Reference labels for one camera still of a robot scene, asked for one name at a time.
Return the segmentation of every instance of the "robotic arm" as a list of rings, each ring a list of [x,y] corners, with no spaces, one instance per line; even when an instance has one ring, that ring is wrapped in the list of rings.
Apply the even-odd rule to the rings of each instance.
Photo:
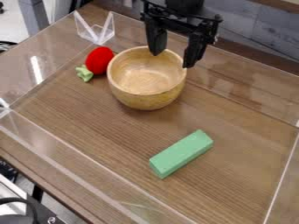
[[[141,20],[145,25],[145,36],[153,56],[167,46],[167,30],[189,37],[184,50],[183,67],[193,67],[205,52],[207,45],[216,41],[220,15],[211,13],[204,7],[204,0],[143,0],[144,12]]]

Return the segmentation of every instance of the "wooden table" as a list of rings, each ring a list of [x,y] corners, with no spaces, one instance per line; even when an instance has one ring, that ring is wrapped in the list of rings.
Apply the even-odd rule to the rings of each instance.
[[[81,10],[91,24],[107,14]],[[116,53],[145,44],[140,22],[115,14],[115,23]],[[185,41],[171,34],[168,48],[183,54]],[[1,55],[1,158],[91,223],[292,223],[297,76],[209,47],[177,101],[141,112],[117,102],[105,77],[77,78],[93,48],[69,15]],[[196,129],[215,146],[160,180],[149,157]]]

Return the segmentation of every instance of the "wooden bowl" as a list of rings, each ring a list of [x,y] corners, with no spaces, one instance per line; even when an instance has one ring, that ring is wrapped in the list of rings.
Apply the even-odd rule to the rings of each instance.
[[[115,97],[129,108],[141,110],[160,109],[176,99],[185,75],[181,57],[169,50],[153,56],[147,46],[123,51],[107,68]]]

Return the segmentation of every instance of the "green rectangular block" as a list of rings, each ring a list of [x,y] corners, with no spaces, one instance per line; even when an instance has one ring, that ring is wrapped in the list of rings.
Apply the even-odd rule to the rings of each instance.
[[[196,130],[149,159],[149,166],[160,179],[187,165],[212,146],[208,135]]]

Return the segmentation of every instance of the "wood grain surface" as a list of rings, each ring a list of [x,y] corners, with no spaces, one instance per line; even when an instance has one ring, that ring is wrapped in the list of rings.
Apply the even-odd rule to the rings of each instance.
[[[89,22],[101,22],[105,14],[93,5],[83,10]],[[143,25],[121,16],[115,20],[116,37],[107,46],[120,52],[143,45]],[[105,77],[87,84],[76,76],[75,67],[84,63],[93,47],[56,71],[13,109],[196,222],[263,223],[297,132],[271,116],[289,123],[297,118],[296,110],[285,115],[285,105],[297,103],[296,77],[211,47],[204,60],[188,71],[180,98],[160,110],[141,112],[117,102]],[[168,47],[183,54],[185,39],[169,35]],[[157,179],[148,167],[149,157],[196,129],[208,133],[215,146],[169,178]],[[37,139],[36,153],[101,189],[97,166],[72,155],[69,149]],[[75,201],[73,209],[89,222],[131,223],[72,175],[57,172],[53,164],[12,143],[9,137],[0,136],[0,148],[13,165],[21,163],[59,189],[52,194],[59,197],[61,193]],[[111,187],[121,195],[121,187]]]

